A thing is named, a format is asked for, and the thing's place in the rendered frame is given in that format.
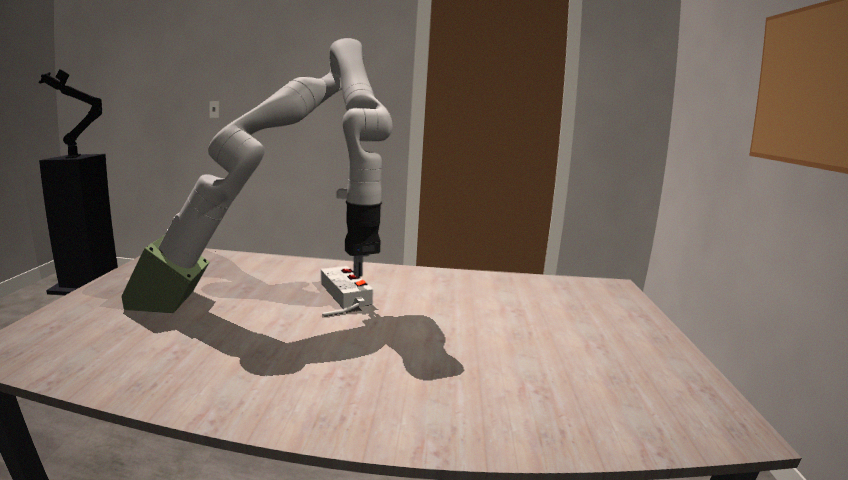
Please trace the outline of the white power strip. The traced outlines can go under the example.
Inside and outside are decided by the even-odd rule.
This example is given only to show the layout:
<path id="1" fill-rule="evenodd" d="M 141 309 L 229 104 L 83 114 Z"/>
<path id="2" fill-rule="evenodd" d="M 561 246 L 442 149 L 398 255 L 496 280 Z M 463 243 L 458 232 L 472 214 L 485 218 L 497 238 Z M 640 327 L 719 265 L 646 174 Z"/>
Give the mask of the white power strip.
<path id="1" fill-rule="evenodd" d="M 373 304 L 373 288 L 348 267 L 321 269 L 321 284 L 340 304 L 343 310 L 324 312 L 322 316 L 345 313 L 356 307 Z"/>

